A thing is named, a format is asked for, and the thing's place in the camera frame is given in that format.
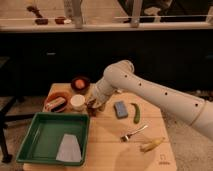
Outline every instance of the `black cabinet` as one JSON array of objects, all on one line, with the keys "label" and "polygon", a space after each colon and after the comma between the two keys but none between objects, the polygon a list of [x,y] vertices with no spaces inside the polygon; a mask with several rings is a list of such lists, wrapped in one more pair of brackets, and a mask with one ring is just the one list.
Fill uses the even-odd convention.
[{"label": "black cabinet", "polygon": [[179,90],[212,89],[213,30],[0,34],[4,54],[20,66],[25,95],[47,94],[54,82],[86,75],[129,59],[135,73]]}]

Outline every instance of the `cup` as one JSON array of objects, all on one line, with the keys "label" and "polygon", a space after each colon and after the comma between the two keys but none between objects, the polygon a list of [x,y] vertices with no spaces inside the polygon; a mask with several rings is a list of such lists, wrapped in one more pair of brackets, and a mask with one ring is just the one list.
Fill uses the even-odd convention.
[{"label": "cup", "polygon": [[85,97],[81,94],[76,94],[71,97],[70,104],[75,111],[81,112],[85,108]]}]

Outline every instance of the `wooden table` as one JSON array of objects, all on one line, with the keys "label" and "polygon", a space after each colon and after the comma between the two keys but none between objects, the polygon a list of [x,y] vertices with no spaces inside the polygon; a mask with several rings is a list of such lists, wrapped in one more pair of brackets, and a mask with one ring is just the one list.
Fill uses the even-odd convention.
[{"label": "wooden table", "polygon": [[[53,84],[49,94],[54,91],[72,92],[69,84]],[[118,120],[113,108],[114,102],[124,101],[128,118]],[[130,103],[137,103],[141,111],[139,124],[133,123],[135,113]],[[121,142],[120,137],[148,124],[148,128],[132,137],[127,142]],[[165,141],[154,150],[143,153],[140,146],[151,139],[165,137]],[[103,112],[90,120],[88,144],[85,163],[80,167],[24,164],[28,171],[174,171],[177,169],[167,131],[156,106],[129,92],[114,94],[107,102]]]}]

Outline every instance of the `metal fork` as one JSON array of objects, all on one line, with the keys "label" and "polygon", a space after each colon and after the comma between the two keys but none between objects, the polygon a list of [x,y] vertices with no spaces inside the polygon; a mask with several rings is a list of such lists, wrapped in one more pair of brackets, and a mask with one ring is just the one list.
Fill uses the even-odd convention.
[{"label": "metal fork", "polygon": [[123,142],[129,141],[129,139],[130,139],[133,135],[135,135],[135,134],[141,132],[142,130],[144,130],[144,129],[147,128],[147,127],[148,127],[148,125],[143,125],[142,127],[138,128],[137,130],[135,130],[135,131],[133,131],[133,132],[131,132],[131,133],[128,133],[128,134],[122,136],[122,137],[121,137],[121,141],[123,141]]}]

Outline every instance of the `banana peel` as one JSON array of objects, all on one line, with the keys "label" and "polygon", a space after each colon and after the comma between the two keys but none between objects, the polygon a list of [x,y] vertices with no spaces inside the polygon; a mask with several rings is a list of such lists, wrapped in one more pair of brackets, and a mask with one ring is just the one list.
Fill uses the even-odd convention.
[{"label": "banana peel", "polygon": [[161,138],[153,139],[148,143],[143,143],[140,146],[140,151],[142,151],[144,153],[151,151],[151,150],[155,149],[157,146],[159,146],[164,140],[165,140],[165,137],[161,137]]}]

